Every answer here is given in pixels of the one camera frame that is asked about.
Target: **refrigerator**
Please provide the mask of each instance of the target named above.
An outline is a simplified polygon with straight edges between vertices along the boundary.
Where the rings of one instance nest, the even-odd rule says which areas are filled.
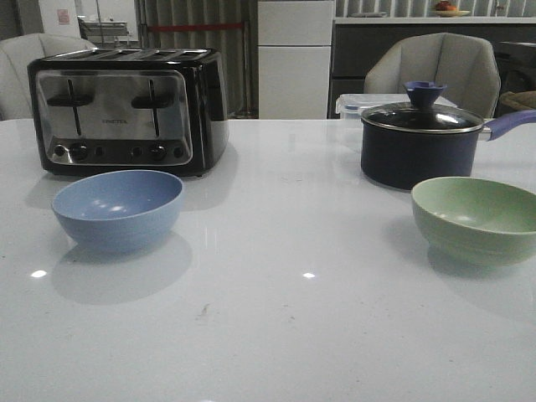
[[[259,1],[259,118],[325,119],[334,1]]]

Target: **four-slice toaster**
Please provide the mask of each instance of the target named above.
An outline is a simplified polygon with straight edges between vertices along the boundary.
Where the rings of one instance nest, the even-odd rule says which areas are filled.
[[[91,49],[28,67],[43,167],[91,175],[128,168],[202,175],[229,137],[213,49]]]

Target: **saucepan handle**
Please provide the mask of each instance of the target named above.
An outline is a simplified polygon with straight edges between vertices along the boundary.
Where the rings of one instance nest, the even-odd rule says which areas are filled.
[[[515,111],[502,115],[497,119],[488,121],[482,130],[483,136],[487,136],[487,141],[497,140],[513,128],[526,123],[536,122],[536,110]]]

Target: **red rope barrier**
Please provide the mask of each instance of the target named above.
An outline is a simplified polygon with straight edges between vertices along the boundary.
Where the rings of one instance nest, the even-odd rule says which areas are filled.
[[[149,32],[192,32],[242,29],[244,23],[209,23],[200,25],[168,25],[148,27]]]

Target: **chair backrest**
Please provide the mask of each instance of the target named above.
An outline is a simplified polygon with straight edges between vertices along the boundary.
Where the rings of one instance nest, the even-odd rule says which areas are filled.
[[[31,33],[0,41],[0,118],[32,117],[27,67],[35,59],[92,49],[80,38]]]
[[[369,71],[364,92],[404,93],[412,80],[447,84],[446,99],[482,117],[492,117],[501,87],[492,44],[455,33],[399,41]]]

